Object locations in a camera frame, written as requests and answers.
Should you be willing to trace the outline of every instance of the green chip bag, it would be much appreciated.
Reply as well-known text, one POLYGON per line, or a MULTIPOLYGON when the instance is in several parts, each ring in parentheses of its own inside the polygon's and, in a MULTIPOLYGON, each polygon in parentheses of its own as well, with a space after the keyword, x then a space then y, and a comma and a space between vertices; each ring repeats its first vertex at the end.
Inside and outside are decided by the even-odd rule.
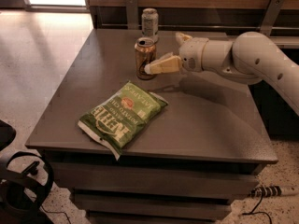
POLYGON ((118 159, 121 149, 165 106, 167 101, 162 97, 128 82, 84 114, 78 126, 93 140, 108 147, 118 159))

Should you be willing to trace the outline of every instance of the can lid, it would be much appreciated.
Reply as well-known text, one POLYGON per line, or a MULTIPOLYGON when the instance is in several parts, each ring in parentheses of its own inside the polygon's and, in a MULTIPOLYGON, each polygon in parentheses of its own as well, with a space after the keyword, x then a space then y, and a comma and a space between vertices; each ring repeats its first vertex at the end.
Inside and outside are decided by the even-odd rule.
POLYGON ((137 39, 136 43, 139 47, 142 47, 142 48, 148 48, 155 44, 153 39, 151 39, 150 37, 146 37, 146 36, 140 37, 139 39, 137 39))
POLYGON ((157 10, 155 8, 145 8, 143 10, 143 13, 145 13, 145 14, 155 14, 155 13, 157 13, 157 10))

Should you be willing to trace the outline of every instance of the gray table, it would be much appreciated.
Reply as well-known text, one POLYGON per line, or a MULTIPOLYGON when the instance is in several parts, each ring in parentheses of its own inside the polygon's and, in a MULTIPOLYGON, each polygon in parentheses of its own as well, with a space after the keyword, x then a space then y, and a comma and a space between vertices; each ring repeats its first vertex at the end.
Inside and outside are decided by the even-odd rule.
MULTIPOLYGON (((57 184, 99 223, 204 223, 222 219, 255 175, 278 158, 249 89, 215 74, 135 76, 140 31, 93 30, 26 146, 43 152, 57 184), (119 161, 78 127, 87 110, 127 80, 169 106, 124 149, 119 161)), ((201 34, 225 39, 223 34, 201 34)), ((160 32, 157 56, 178 52, 160 32)))

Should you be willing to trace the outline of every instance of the beverage can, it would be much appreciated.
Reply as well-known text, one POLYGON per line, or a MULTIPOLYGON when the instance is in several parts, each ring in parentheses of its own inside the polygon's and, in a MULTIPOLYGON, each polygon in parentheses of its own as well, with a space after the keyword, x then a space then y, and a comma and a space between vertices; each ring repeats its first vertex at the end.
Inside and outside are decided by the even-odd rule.
POLYGON ((153 39, 149 37, 141 37, 135 43, 135 64, 136 75, 140 79, 152 79, 156 75, 149 75, 145 72, 146 64, 156 59, 156 45, 153 39))

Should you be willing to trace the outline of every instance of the floor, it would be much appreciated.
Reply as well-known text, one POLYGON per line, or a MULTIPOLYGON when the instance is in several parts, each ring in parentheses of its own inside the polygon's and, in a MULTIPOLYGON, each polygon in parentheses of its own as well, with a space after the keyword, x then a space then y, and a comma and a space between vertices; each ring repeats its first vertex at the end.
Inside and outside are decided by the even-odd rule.
MULTIPOLYGON (((15 152, 25 150, 27 138, 93 25, 89 14, 22 10, 0 10, 0 24, 0 119, 17 130, 16 139, 5 149, 15 152)), ((298 189, 299 141, 272 143, 279 162, 259 174, 260 184, 298 189)), ((85 212, 69 201, 69 195, 67 189, 54 186, 43 206, 51 212, 66 212, 72 224, 89 223, 85 212)), ((232 203, 233 212, 217 224, 270 223, 266 215, 241 216, 258 201, 247 198, 232 203)), ((299 224, 299 196, 266 198, 257 211, 267 212, 273 224, 299 224)), ((48 216, 55 224, 68 223, 64 214, 48 216)))

